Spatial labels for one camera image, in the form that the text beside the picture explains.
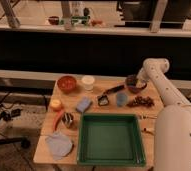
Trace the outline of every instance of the white cup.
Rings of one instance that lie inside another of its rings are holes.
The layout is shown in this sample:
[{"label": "white cup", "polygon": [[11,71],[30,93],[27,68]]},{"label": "white cup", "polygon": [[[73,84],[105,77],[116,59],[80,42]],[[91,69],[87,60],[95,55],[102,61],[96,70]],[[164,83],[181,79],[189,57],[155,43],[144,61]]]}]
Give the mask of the white cup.
[{"label": "white cup", "polygon": [[95,83],[95,78],[90,75],[85,75],[82,77],[81,82],[85,90],[92,90]]}]

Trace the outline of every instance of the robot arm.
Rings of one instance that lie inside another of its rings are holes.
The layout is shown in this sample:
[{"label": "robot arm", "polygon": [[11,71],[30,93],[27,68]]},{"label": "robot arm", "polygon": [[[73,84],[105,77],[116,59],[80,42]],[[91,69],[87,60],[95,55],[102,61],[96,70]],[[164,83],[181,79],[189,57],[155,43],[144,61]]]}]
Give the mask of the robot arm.
[{"label": "robot arm", "polygon": [[146,59],[138,73],[141,81],[153,82],[165,108],[155,125],[155,171],[191,171],[191,103],[164,76],[167,59]]}]

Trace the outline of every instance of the gray towel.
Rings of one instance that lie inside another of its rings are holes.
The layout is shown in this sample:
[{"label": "gray towel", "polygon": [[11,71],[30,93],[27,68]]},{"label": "gray towel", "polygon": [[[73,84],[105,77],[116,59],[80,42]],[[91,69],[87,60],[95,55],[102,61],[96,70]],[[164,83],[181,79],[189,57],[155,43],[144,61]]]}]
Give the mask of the gray towel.
[{"label": "gray towel", "polygon": [[66,135],[61,132],[54,132],[46,139],[49,150],[55,160],[60,160],[72,149],[73,143]]}]

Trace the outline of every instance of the black chair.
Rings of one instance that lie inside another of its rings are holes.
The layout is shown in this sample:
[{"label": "black chair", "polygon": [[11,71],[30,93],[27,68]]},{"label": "black chair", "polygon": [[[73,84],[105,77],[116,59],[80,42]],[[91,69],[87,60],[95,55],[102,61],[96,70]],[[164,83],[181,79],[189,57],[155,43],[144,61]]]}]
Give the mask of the black chair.
[{"label": "black chair", "polygon": [[[122,12],[125,26],[149,27],[156,2],[154,0],[118,1],[116,10]],[[191,0],[169,0],[162,18],[162,28],[182,28],[191,19]]]}]

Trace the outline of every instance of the blue block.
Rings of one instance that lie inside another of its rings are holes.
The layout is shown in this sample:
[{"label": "blue block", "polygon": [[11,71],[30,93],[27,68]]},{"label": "blue block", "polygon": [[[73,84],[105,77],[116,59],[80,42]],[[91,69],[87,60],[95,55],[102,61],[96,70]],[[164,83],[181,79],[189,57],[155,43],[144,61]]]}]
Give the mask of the blue block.
[{"label": "blue block", "polygon": [[87,97],[83,97],[81,101],[76,106],[76,110],[80,113],[84,113],[92,104],[92,100]]}]

